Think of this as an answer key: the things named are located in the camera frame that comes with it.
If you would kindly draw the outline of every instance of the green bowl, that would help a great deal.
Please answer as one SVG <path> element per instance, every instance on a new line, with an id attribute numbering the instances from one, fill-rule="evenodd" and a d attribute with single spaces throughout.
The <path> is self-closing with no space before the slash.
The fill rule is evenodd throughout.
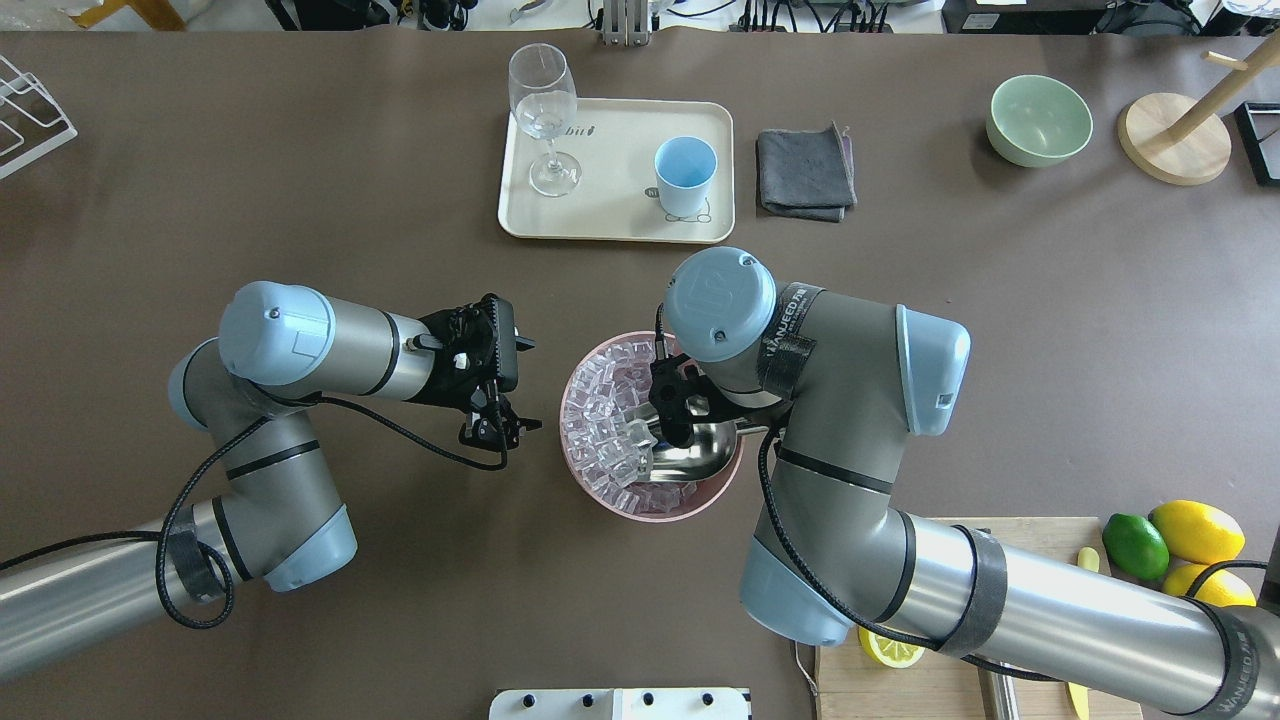
<path id="1" fill-rule="evenodd" d="M 987 138 L 1015 165 L 1056 165 L 1079 152 L 1092 136 L 1093 115 L 1084 99 L 1051 77 L 1011 77 L 991 96 Z"/>

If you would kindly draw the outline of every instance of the brown table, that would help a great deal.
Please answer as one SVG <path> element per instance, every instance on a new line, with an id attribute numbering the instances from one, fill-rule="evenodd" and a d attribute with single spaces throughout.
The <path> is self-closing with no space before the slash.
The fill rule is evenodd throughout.
<path id="1" fill-rule="evenodd" d="M 163 514 L 211 450 L 170 413 L 168 373 L 253 279 L 404 315 L 500 292 L 540 343 L 516 407 L 554 421 L 573 364 L 649 327 L 695 249 L 499 228 L 506 61 L 530 37 L 0 35 L 81 131 L 0 183 L 0 556 Z M 1175 188 L 1114 137 L 1133 99 L 1216 82 L 1201 50 L 1256 41 L 677 29 L 614 51 L 585 31 L 539 37 L 567 51 L 584 96 L 733 114 L 730 242 L 777 278 L 969 328 L 951 430 L 913 442 L 899 506 L 1106 518 L 1194 497 L 1234 512 L 1245 555 L 1265 559 L 1277 195 L 1238 140 L 1221 178 Z M 1024 170 L 991 151 L 986 101 L 1018 73 L 1088 100 L 1080 156 Z M 1277 96 L 1280 72 L 1242 99 Z M 844 224 L 765 214 L 756 133 L 832 119 L 856 143 L 858 210 Z M 461 419 L 378 409 L 445 443 Z M 736 600 L 754 474 L 694 519 L 648 527 L 577 488 L 554 430 L 488 475 L 356 415 L 312 416 L 361 543 L 349 566 L 288 596 L 250 584 L 215 632 L 157 620 L 0 688 L 0 716 L 479 719 L 503 688 L 686 684 L 750 687 L 756 717 L 810 716 L 790 644 Z M 219 488 L 209 478 L 197 500 Z"/>

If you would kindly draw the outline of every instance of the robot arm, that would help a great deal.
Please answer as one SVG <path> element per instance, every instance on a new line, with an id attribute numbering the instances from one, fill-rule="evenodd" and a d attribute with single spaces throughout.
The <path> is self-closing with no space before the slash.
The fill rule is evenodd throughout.
<path id="1" fill-rule="evenodd" d="M 221 596 L 224 580 L 198 543 L 225 560 L 225 582 L 261 577 L 276 592 L 346 565 L 355 532 L 306 413 L 321 392 L 461 410 L 460 439 L 503 455 L 495 465 L 468 464 L 499 469 L 539 427 L 504 395 L 518 382 L 516 352 L 527 347 L 511 305 L 493 295 L 415 320 L 306 287 L 246 286 L 219 337 L 184 357 L 169 382 L 178 415 L 215 446 L 232 445 L 221 456 L 230 491 L 175 510 L 165 592 L 156 592 L 156 547 L 138 542 L 99 543 L 0 578 L 0 682 L 164 614 L 161 597 L 183 607 Z"/>
<path id="2" fill-rule="evenodd" d="M 800 283 L 780 293 L 730 247 L 682 264 L 664 307 L 726 398 L 787 418 L 741 587 L 760 624 L 832 646 L 852 615 L 1169 712 L 1280 714 L 1271 612 L 1169 597 L 890 506 L 906 438 L 946 429 L 960 325 Z"/>

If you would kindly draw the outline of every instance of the black box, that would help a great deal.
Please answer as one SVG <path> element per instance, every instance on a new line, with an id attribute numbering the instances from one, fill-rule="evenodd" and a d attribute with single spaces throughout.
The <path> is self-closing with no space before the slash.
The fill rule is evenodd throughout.
<path id="1" fill-rule="evenodd" d="M 1106 9 L 1107 0 L 1027 0 L 1019 5 L 946 0 L 942 22 L 947 32 L 1089 35 Z"/>

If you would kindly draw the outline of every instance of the folded towel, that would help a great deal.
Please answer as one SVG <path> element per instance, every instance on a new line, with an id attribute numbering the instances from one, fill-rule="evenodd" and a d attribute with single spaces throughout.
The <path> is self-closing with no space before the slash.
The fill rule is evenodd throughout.
<path id="1" fill-rule="evenodd" d="M 774 215 L 838 223 L 854 195 L 854 145 L 836 123 L 818 132 L 767 129 L 755 141 L 760 204 Z"/>

